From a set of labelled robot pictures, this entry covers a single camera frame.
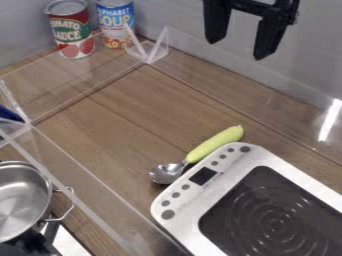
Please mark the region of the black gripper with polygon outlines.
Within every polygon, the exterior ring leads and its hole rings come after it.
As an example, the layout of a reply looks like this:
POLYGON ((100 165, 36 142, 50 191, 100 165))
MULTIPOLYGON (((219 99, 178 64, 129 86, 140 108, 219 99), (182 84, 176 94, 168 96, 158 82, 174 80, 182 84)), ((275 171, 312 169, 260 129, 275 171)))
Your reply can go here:
POLYGON ((295 23, 300 0, 203 0, 204 36, 209 44, 227 35, 231 8, 261 17, 257 23, 253 58, 275 53, 287 27, 295 23))

